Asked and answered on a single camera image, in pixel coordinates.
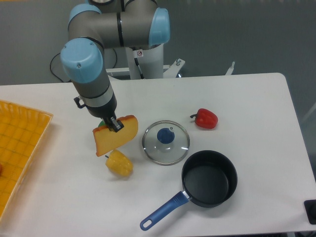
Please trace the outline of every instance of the blue handle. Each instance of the blue handle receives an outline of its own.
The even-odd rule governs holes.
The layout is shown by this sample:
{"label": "blue handle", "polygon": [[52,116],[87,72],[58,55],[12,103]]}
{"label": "blue handle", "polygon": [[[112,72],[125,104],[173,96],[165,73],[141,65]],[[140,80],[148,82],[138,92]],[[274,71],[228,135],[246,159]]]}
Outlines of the blue handle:
{"label": "blue handle", "polygon": [[[149,230],[162,218],[168,215],[171,211],[188,202],[189,200],[187,199],[187,197],[182,192],[178,192],[172,199],[170,199],[168,202],[166,202],[164,205],[158,208],[155,212],[153,212],[151,215],[145,218],[140,223],[140,228],[144,231]],[[145,227],[144,224],[146,222],[149,222],[150,224]]]}

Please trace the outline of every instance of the glass lid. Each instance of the glass lid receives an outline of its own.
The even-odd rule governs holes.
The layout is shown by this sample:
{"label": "glass lid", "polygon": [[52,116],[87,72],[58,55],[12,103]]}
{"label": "glass lid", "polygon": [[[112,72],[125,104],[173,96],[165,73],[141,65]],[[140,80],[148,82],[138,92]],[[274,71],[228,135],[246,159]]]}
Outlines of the glass lid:
{"label": "glass lid", "polygon": [[155,122],[146,129],[142,145],[144,152],[153,162],[172,165],[186,156],[190,138],[180,124],[164,120]]}

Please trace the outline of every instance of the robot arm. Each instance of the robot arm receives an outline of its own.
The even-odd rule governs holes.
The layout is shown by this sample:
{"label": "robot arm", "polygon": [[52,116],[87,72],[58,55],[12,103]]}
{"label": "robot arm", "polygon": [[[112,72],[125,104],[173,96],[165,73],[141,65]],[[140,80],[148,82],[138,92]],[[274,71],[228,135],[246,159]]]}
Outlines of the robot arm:
{"label": "robot arm", "polygon": [[169,41],[168,11],[153,0],[125,0],[124,12],[101,13],[96,6],[80,4],[70,14],[69,42],[61,61],[84,104],[110,130],[118,132],[117,101],[104,67],[105,48],[152,46]]}

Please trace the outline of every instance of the black saucepan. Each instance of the black saucepan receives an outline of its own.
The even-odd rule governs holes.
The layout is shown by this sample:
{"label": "black saucepan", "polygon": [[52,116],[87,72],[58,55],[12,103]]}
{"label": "black saucepan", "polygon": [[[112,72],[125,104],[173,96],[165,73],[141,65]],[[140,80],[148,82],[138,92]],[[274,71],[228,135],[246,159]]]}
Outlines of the black saucepan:
{"label": "black saucepan", "polygon": [[200,151],[190,156],[182,169],[183,191],[140,223],[150,229],[174,209],[189,202],[198,206],[215,207],[229,199],[237,187],[237,172],[233,163],[215,151]]}

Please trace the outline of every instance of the handle hole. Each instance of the handle hole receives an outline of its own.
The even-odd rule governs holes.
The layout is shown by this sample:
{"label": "handle hole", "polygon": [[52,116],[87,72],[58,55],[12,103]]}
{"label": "handle hole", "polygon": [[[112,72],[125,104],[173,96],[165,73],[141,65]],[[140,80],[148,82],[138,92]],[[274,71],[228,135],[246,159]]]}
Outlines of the handle hole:
{"label": "handle hole", "polygon": [[152,221],[151,220],[148,220],[146,221],[144,224],[143,224],[143,227],[147,228],[148,226],[150,226],[152,224]]}

